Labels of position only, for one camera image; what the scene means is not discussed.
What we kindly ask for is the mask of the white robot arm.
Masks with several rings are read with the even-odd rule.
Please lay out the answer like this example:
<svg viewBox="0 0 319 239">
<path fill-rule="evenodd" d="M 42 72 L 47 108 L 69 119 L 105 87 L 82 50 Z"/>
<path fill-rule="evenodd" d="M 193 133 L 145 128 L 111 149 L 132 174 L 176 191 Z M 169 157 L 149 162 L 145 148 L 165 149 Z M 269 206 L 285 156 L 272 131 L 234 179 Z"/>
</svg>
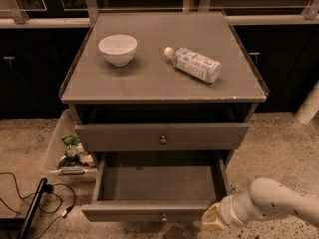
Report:
<svg viewBox="0 0 319 239">
<path fill-rule="evenodd" d="M 293 216 L 319 224 L 318 88 L 296 114 L 257 114 L 227 171 L 236 192 L 212 205 L 202 224 L 213 230 Z"/>
</svg>

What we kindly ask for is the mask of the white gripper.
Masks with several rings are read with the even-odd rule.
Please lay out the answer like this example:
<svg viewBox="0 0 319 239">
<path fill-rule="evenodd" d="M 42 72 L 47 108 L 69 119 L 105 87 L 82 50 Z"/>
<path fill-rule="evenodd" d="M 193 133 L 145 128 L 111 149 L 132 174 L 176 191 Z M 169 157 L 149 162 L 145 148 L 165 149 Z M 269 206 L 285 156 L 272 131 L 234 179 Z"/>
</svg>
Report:
<svg viewBox="0 0 319 239">
<path fill-rule="evenodd" d="M 235 213 L 233 195 L 224 197 L 220 203 L 214 203 L 202 216 L 202 225 L 213 231 L 223 231 L 227 228 L 239 229 L 245 226 Z"/>
</svg>

